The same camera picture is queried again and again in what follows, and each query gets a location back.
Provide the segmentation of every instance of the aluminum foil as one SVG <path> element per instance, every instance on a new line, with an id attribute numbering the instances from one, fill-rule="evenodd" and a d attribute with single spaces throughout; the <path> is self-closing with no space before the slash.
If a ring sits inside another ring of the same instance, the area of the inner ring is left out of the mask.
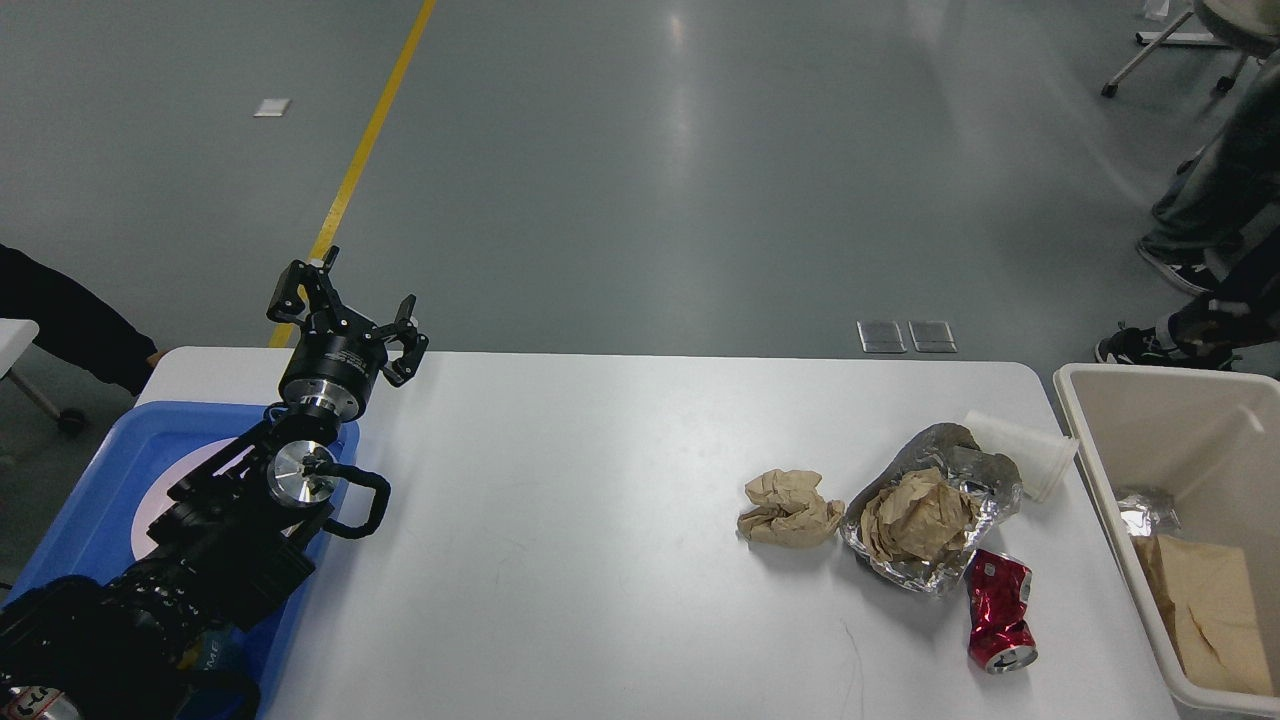
<path id="1" fill-rule="evenodd" d="M 882 562 L 873 559 L 861 541 L 863 509 L 881 489 L 895 487 L 911 470 L 937 468 L 951 487 L 980 501 L 975 523 L 964 533 L 964 546 L 934 562 L 902 560 Z M 1023 500 L 1023 479 L 1018 466 L 1004 455 L 982 452 L 964 425 L 940 423 L 922 430 L 899 451 L 888 468 L 850 503 L 840 524 L 840 536 L 876 573 L 891 583 L 914 592 L 941 597 L 964 579 L 965 569 L 978 543 L 991 528 L 1018 512 Z"/>
<path id="2" fill-rule="evenodd" d="M 1174 510 L 1174 496 L 1155 487 L 1115 488 L 1120 519 L 1130 537 L 1176 536 L 1183 529 Z"/>

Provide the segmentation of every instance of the gray floor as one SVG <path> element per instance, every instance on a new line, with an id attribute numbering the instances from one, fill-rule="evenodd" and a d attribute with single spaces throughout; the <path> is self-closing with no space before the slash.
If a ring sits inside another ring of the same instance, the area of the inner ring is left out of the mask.
<path id="1" fill-rule="evenodd" d="M 0 243 L 163 346 L 265 345 L 419 5 L 0 3 Z M 860 357 L 859 319 L 947 320 L 957 355 L 908 357 L 1047 382 L 1185 300 L 1132 245 L 1239 95 L 1208 92 L 1229 54 L 1169 49 L 1100 97 L 1137 5 L 439 0 L 338 288 L 379 319 L 416 292 L 438 350 Z M 0 578 L 129 404 L 20 366 L 99 427 L 0 387 Z"/>

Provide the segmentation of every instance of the chair wheel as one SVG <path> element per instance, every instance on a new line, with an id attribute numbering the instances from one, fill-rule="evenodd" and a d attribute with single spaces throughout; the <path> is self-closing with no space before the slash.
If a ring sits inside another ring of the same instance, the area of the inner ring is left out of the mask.
<path id="1" fill-rule="evenodd" d="M 58 432 L 67 437 L 76 437 L 88 425 L 88 418 L 83 410 L 68 407 L 58 414 Z"/>

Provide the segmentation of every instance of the white plastic bin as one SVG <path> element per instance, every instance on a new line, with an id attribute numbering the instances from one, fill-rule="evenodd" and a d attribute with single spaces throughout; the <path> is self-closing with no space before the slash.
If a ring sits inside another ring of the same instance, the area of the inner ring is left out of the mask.
<path id="1" fill-rule="evenodd" d="M 1112 486 L 1172 493 L 1184 538 L 1244 548 L 1272 683 L 1280 687 L 1280 382 L 1263 375 L 1066 365 L 1053 375 L 1102 527 L 1174 697 L 1280 716 L 1280 698 L 1192 684 L 1178 664 Z"/>

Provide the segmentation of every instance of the crushed soda can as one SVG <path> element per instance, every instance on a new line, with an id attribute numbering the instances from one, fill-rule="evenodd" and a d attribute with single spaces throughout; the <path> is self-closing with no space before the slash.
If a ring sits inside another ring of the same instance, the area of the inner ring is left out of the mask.
<path id="1" fill-rule="evenodd" d="M 1032 570 L 996 552 L 979 550 L 969 570 L 969 657 L 992 675 L 1027 667 L 1039 656 L 1027 629 Z"/>

